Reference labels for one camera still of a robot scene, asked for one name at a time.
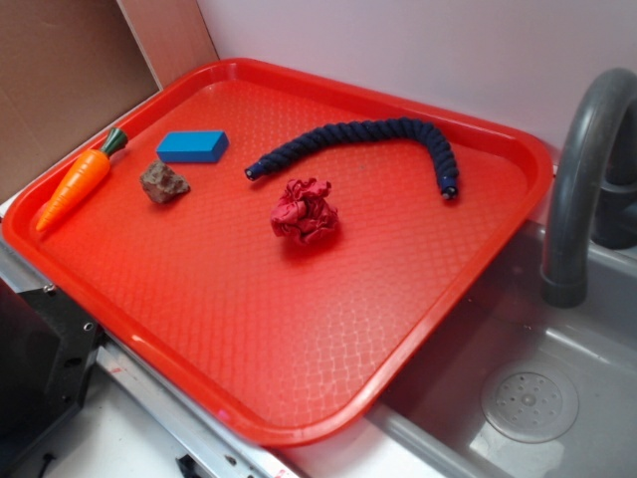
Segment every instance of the braided rope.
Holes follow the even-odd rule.
[[[451,145],[440,129],[420,119],[401,118],[326,124],[263,155],[245,172],[248,179],[254,181],[263,175],[281,171],[302,157],[328,146],[395,138],[414,139],[425,146],[433,160],[436,180],[442,196],[445,199],[453,199],[458,195],[456,178],[459,171]]]

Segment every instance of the gray sink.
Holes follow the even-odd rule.
[[[637,262],[591,246],[588,298],[556,309],[542,236],[525,225],[372,420],[453,476],[637,476]]]

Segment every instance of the plastic tray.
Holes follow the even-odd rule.
[[[328,122],[421,118],[455,150],[460,197],[441,199],[415,141],[332,147],[254,183],[244,168]],[[533,137],[251,61],[222,61],[118,122],[109,178],[60,226],[37,218],[76,155],[28,187],[6,239],[214,416],[264,445],[334,433],[373,402],[544,195]],[[172,164],[192,190],[153,204],[139,176],[170,131],[222,129],[216,164]],[[104,136],[93,146],[102,143]],[[303,247],[270,211],[291,178],[327,179],[341,228]]]

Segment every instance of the white surface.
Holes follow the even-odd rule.
[[[503,123],[554,155],[602,71],[637,71],[634,0],[199,0],[249,57]]]
[[[181,478],[175,458],[186,452],[101,370],[95,368],[82,411],[38,445],[11,478]]]
[[[16,200],[16,198],[18,197],[18,195],[20,194],[20,192],[16,192],[13,196],[11,196],[9,199],[7,199],[5,202],[3,202],[2,204],[0,204],[0,218],[4,217],[5,214],[7,213],[7,211],[9,210],[9,206],[11,206],[11,204],[13,203],[13,201]]]

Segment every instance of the rope end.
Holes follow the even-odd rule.
[[[444,176],[440,179],[440,193],[443,199],[451,200],[458,197],[458,185],[455,177]]]
[[[252,166],[245,169],[246,177],[251,181],[256,181],[261,176],[266,174],[266,169],[261,164],[261,161],[255,162]]]

